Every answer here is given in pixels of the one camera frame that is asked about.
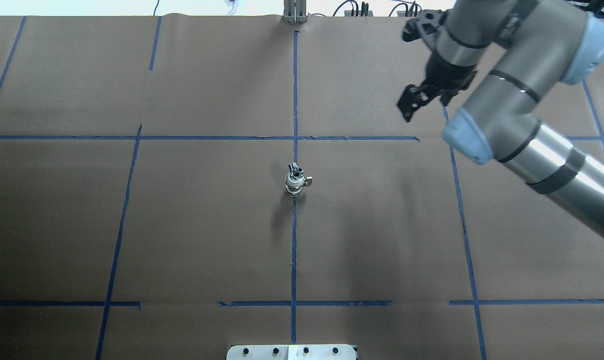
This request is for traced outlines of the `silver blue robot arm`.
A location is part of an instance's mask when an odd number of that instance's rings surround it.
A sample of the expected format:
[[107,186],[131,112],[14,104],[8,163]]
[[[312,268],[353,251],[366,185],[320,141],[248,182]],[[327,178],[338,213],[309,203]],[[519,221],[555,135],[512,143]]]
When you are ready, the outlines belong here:
[[500,162],[604,239],[604,165],[535,116],[556,85],[604,62],[604,20],[564,0],[458,0],[410,18],[402,40],[431,51],[421,84],[396,103],[405,121],[432,100],[466,91],[490,45],[505,50],[443,130],[476,164]]

